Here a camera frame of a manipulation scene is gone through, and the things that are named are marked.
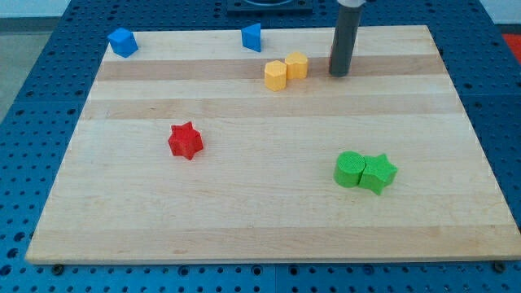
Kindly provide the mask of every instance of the plastic block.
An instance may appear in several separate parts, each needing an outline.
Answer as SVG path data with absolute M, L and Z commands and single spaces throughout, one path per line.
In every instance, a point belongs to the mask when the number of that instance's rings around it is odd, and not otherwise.
M 381 195 L 383 188 L 392 183 L 397 172 L 398 168 L 389 162 L 385 154 L 376 157 L 367 155 L 366 168 L 358 186 Z
M 264 69 L 264 83 L 272 91 L 286 88 L 287 65 L 275 60 L 268 62 Z
M 241 29 L 243 46 L 261 52 L 261 24 L 250 25 Z
M 334 179 L 343 187 L 354 187 L 360 182 L 366 168 L 364 157 L 354 151 L 345 151 L 336 160 Z
M 114 53 L 121 57 L 129 57 L 138 50 L 138 44 L 134 39 L 134 34 L 127 29 L 118 28 L 108 35 L 108 41 L 111 43 Z
M 192 127 L 192 123 L 187 122 L 184 125 L 172 125 L 169 145 L 172 155 L 182 155 L 192 160 L 194 154 L 203 149 L 203 140 L 199 131 Z
M 300 52 L 289 54 L 284 63 L 287 65 L 287 79 L 304 79 L 308 75 L 308 57 Z

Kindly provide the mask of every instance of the wooden board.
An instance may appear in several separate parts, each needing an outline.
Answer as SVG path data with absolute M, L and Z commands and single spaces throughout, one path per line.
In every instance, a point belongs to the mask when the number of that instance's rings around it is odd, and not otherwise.
M 521 237 L 424 26 L 360 28 L 349 77 L 331 28 L 136 33 L 104 56 L 27 253 L 35 264 L 499 260 Z M 294 50 L 309 77 L 272 92 Z M 170 125 L 205 149 L 173 157 Z M 383 195 L 333 181 L 342 151 L 386 153 Z

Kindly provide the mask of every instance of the red star-shaped block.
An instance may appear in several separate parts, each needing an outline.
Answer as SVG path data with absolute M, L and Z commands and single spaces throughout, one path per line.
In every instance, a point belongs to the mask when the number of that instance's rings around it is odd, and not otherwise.
M 191 122 L 184 125 L 172 125 L 172 135 L 169 138 L 172 155 L 182 155 L 192 160 L 194 154 L 203 149 L 201 133 L 192 127 Z

